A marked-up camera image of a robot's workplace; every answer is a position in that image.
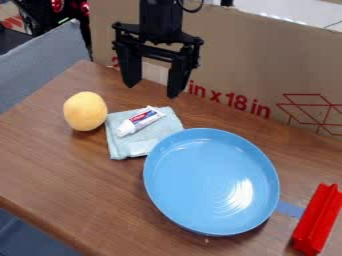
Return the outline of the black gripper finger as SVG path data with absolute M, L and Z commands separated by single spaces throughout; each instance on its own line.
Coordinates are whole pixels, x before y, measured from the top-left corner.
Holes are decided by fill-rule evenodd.
M 142 80 L 142 54 L 134 46 L 122 42 L 117 44 L 117 53 L 124 82 L 133 88 Z
M 189 77 L 193 71 L 193 53 L 190 46 L 184 46 L 173 58 L 169 70 L 168 97 L 176 98 L 186 88 Z

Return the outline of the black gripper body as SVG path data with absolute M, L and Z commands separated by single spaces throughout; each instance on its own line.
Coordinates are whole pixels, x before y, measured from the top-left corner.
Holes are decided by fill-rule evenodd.
M 198 65 L 204 39 L 184 31 L 184 13 L 198 13 L 204 5 L 205 0 L 196 8 L 185 0 L 140 0 L 140 23 L 113 25 L 120 63 L 140 65 L 144 58 L 152 58 Z

